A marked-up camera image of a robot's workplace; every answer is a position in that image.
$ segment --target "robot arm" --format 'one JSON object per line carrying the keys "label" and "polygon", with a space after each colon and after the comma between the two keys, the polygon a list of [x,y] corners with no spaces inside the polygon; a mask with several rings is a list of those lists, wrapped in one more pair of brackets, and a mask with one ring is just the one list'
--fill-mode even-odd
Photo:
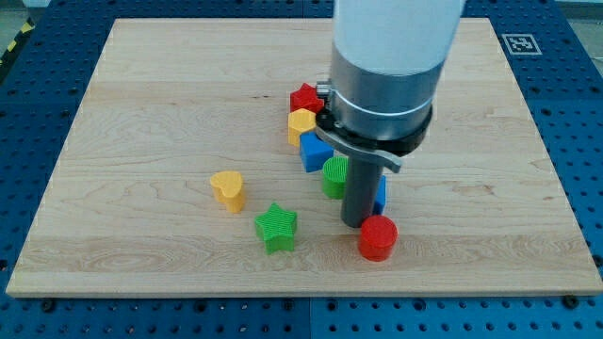
{"label": "robot arm", "polygon": [[349,156],[341,217],[369,217],[383,167],[398,172],[432,118],[432,98],[464,0],[338,0],[317,134]]}

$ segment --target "red cylinder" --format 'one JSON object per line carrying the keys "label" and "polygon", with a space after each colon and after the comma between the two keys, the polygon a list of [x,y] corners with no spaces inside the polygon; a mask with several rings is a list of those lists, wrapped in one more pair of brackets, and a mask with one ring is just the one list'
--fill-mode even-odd
{"label": "red cylinder", "polygon": [[362,223],[358,250],[368,260],[380,262],[389,258],[397,239],[394,221],[384,216],[371,216]]}

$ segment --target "plastic block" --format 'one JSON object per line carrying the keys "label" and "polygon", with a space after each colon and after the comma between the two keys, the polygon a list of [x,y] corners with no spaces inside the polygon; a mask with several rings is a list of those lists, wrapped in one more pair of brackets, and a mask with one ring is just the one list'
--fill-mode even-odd
{"label": "plastic block", "polygon": [[394,221],[384,216],[368,217],[360,229],[358,250],[368,260],[380,262],[389,258],[397,239]]}
{"label": "plastic block", "polygon": [[387,203],[387,178],[381,177],[379,181],[379,189],[377,190],[377,197],[375,197],[375,204],[373,206],[373,215],[383,214],[385,204]]}
{"label": "plastic block", "polygon": [[209,180],[216,201],[226,205],[232,213],[239,213],[245,205],[243,176],[234,170],[225,170],[214,174]]}
{"label": "plastic block", "polygon": [[255,218],[255,233],[266,243],[266,253],[277,250],[294,250],[294,234],[297,231],[297,212],[287,211],[273,202],[268,212]]}
{"label": "plastic block", "polygon": [[348,158],[334,156],[322,168],[322,192],[331,199],[343,199],[348,174]]}
{"label": "plastic block", "polygon": [[300,147],[300,135],[314,130],[317,126],[317,115],[305,108],[289,113],[288,120],[288,141],[296,147]]}
{"label": "plastic block", "polygon": [[324,107],[324,101],[317,97],[317,89],[304,83],[301,88],[292,92],[289,96],[291,112],[305,108],[318,113]]}
{"label": "plastic block", "polygon": [[308,132],[300,136],[300,157],[307,173],[322,170],[324,163],[333,155],[333,147],[320,140],[316,133]]}

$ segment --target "blue block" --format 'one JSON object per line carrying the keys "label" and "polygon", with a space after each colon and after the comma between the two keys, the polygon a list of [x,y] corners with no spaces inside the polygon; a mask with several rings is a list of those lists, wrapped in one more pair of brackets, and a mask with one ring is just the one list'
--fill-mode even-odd
{"label": "blue block", "polygon": [[387,203],[387,180],[385,176],[381,177],[379,182],[379,190],[377,190],[377,197],[375,198],[375,204],[373,206],[373,215],[383,214],[383,209]]}
{"label": "blue block", "polygon": [[300,136],[300,157],[306,173],[322,170],[322,165],[333,157],[333,147],[320,140],[314,132]]}

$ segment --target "green star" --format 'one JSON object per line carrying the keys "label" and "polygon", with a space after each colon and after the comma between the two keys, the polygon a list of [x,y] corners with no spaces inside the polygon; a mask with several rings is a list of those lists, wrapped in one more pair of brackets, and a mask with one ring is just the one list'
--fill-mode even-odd
{"label": "green star", "polygon": [[268,212],[255,217],[255,233],[266,243],[266,253],[293,251],[293,235],[298,228],[297,212],[287,211],[273,202]]}

